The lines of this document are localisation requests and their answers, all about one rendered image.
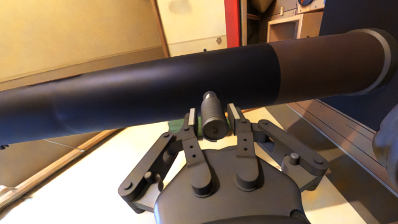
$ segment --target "bolt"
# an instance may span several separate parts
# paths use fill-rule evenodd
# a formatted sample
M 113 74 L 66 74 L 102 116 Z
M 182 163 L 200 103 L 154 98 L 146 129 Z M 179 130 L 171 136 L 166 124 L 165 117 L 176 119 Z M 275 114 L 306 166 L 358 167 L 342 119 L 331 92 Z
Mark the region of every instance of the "bolt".
M 291 153 L 289 163 L 292 164 L 293 166 L 295 166 L 298 164 L 299 159 L 300 159 L 300 156 L 297 153 Z
M 122 183 L 122 188 L 124 190 L 128 190 L 133 186 L 133 183 L 131 183 L 130 181 L 126 180 Z
M 148 184 L 153 184 L 156 182 L 155 176 L 151 171 L 146 172 L 144 178 L 146 179 L 146 182 L 148 182 Z
M 321 158 L 314 158 L 314 162 L 316 162 L 318 164 L 322 164 L 322 163 L 324 163 L 324 160 Z

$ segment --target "green object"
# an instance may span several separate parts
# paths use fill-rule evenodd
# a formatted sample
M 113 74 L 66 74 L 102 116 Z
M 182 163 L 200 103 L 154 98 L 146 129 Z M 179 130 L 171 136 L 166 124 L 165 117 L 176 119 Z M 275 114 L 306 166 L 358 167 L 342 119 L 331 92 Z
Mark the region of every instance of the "green object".
M 197 119 L 199 122 L 198 136 L 202 136 L 202 117 L 198 117 Z M 231 129 L 231 125 L 228 119 L 227 122 L 228 122 L 228 128 Z M 169 131 L 175 134 L 180 131 L 183 125 L 184 125 L 184 119 L 169 121 Z

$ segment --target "blue round object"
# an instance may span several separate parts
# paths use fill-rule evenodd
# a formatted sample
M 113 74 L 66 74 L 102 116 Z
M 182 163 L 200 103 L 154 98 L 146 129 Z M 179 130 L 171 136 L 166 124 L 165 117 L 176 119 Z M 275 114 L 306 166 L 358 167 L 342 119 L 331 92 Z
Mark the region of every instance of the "blue round object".
M 312 2 L 312 0 L 298 0 L 298 2 L 302 6 L 307 6 Z

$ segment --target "red stripe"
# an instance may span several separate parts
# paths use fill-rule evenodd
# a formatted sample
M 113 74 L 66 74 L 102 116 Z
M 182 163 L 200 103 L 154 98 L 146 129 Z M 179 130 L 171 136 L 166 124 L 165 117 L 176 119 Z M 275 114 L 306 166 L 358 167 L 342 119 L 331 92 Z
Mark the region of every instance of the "red stripe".
M 239 0 L 224 0 L 225 26 L 227 30 L 228 48 L 241 45 L 241 17 Z

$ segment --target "table surface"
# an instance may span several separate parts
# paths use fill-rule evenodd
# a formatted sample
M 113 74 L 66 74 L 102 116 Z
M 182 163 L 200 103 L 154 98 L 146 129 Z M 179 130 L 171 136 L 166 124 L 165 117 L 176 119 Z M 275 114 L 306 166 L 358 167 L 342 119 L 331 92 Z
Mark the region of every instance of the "table surface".
M 251 122 L 268 119 L 281 127 L 265 108 L 247 112 L 245 117 Z M 167 122 L 161 122 L 123 130 L 0 212 L 0 223 L 156 223 L 153 213 L 136 214 L 117 189 L 168 128 Z M 221 149 L 236 145 L 236 136 L 228 135 L 216 143 L 200 140 L 199 144 L 202 149 Z M 255 149 L 258 157 L 280 169 L 257 144 Z M 184 152 L 180 152 L 165 184 L 184 165 Z M 326 177 L 315 191 L 304 191 L 301 196 L 312 224 L 365 223 Z

